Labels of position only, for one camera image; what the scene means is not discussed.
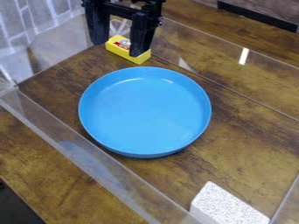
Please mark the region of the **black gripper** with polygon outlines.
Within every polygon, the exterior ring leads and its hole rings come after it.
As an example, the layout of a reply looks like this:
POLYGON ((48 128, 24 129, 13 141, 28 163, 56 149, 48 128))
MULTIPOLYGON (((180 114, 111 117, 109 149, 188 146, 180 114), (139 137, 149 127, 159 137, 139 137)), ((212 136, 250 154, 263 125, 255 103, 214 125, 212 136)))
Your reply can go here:
POLYGON ((81 6, 85 8, 88 35, 95 46, 108 41, 109 16, 132 20, 129 55, 137 57, 151 48, 166 0, 129 1, 131 4, 143 3, 143 5, 132 8, 121 3, 113 3, 112 0, 81 0, 81 6))

